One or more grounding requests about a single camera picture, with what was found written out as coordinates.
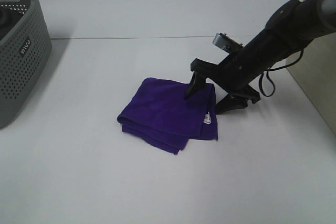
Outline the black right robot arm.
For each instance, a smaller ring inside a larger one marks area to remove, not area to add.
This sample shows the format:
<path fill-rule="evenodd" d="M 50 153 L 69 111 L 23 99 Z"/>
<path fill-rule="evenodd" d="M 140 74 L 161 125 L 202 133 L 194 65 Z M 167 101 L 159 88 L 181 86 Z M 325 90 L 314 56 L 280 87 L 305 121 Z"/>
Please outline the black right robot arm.
<path fill-rule="evenodd" d="M 263 30 L 245 46 L 218 33 L 213 44 L 228 53 L 220 63 L 195 59 L 184 98 L 189 99 L 213 80 L 227 92 L 215 105 L 217 114 L 244 109 L 265 95 L 262 81 L 276 71 L 274 64 L 304 49 L 316 38 L 335 32 L 335 0 L 289 0 L 269 18 Z"/>

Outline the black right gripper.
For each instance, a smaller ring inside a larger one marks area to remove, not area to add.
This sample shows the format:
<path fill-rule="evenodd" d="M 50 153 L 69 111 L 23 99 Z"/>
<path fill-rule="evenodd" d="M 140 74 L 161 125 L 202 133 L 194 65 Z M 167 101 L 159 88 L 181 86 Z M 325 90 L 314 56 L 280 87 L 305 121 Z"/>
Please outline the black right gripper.
<path fill-rule="evenodd" d="M 290 48 L 284 41 L 262 31 L 240 51 L 229 54 L 219 64 L 195 59 L 191 63 L 193 76 L 184 99 L 188 100 L 205 88 L 206 79 L 209 78 L 229 93 L 215 105 L 217 115 L 245 109 L 248 105 L 246 99 L 252 103 L 260 100 L 259 92 L 252 89 L 249 83 L 277 61 L 287 57 L 289 52 Z"/>

